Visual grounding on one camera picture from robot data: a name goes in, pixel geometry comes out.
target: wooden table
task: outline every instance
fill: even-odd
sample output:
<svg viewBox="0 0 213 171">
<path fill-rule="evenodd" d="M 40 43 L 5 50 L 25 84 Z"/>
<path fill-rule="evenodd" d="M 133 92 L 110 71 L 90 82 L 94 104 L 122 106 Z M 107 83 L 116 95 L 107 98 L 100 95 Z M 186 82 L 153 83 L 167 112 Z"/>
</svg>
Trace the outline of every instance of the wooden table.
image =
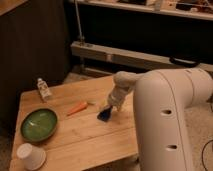
<svg viewBox="0 0 213 171">
<path fill-rule="evenodd" d="M 59 120 L 54 135 L 38 145 L 47 152 L 47 160 L 40 170 L 84 170 L 135 155 L 137 143 L 132 94 L 127 96 L 120 113 L 113 111 L 109 122 L 97 119 L 100 106 L 113 85 L 112 77 L 103 77 L 51 87 L 53 98 L 47 103 L 41 101 L 37 90 L 24 92 L 20 100 L 10 170 L 24 170 L 16 156 L 18 146 L 24 143 L 20 125 L 29 112 L 38 108 L 54 110 Z M 93 101 L 95 105 L 66 116 L 82 100 Z"/>
</svg>

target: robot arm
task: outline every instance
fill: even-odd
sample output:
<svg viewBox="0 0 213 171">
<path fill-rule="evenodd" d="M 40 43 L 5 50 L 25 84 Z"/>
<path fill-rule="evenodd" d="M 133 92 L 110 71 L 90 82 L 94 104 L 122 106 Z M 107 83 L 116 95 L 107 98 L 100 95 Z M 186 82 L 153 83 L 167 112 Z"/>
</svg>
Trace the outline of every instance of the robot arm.
<svg viewBox="0 0 213 171">
<path fill-rule="evenodd" d="M 194 171 L 184 109 L 208 100 L 213 93 L 211 76 L 197 68 L 120 75 L 122 79 L 119 74 L 114 77 L 108 103 L 119 106 L 134 91 L 141 170 Z"/>
<path fill-rule="evenodd" d="M 107 102 L 109 106 L 117 107 L 119 111 L 125 101 L 126 95 L 132 92 L 135 83 L 143 74 L 135 74 L 120 71 L 114 75 L 115 87 L 108 96 Z"/>
</svg>

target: plastic bottle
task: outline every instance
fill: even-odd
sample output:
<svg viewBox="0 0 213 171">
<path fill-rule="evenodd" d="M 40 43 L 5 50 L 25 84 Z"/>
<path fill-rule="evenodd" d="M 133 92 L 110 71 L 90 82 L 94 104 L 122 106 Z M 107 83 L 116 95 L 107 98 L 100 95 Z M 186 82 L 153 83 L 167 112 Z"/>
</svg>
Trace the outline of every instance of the plastic bottle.
<svg viewBox="0 0 213 171">
<path fill-rule="evenodd" d="M 42 80 L 42 78 L 38 78 L 37 87 L 41 95 L 41 98 L 44 102 L 46 102 L 47 100 L 51 98 L 52 93 L 50 92 L 50 89 L 48 88 L 47 83 L 44 80 Z"/>
</svg>

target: toy carrot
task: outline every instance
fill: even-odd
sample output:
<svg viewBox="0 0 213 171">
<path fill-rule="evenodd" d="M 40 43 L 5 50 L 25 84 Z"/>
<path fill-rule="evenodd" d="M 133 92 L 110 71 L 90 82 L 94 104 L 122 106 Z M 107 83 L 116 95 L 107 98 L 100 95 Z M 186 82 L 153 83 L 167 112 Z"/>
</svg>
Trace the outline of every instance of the toy carrot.
<svg viewBox="0 0 213 171">
<path fill-rule="evenodd" d="M 88 102 L 86 102 L 86 101 L 83 101 L 83 102 L 80 102 L 80 103 L 76 104 L 76 105 L 70 110 L 70 112 L 67 114 L 67 116 L 70 116 L 70 115 L 72 115 L 72 114 L 74 114 L 74 113 L 77 113 L 77 112 L 80 112 L 80 111 L 86 109 L 86 108 L 88 107 L 88 105 L 89 105 L 89 104 L 88 104 Z"/>
</svg>

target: paper cup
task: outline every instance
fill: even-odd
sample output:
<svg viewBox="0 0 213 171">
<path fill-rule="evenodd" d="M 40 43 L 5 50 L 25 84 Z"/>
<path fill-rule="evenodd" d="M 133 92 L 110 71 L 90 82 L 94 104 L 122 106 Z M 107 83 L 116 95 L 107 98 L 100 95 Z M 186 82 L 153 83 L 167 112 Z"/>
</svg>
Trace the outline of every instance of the paper cup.
<svg viewBox="0 0 213 171">
<path fill-rule="evenodd" d="M 46 159 L 44 149 L 36 147 L 32 144 L 25 143 L 19 146 L 17 156 L 23 161 L 28 170 L 36 170 L 40 168 Z"/>
</svg>

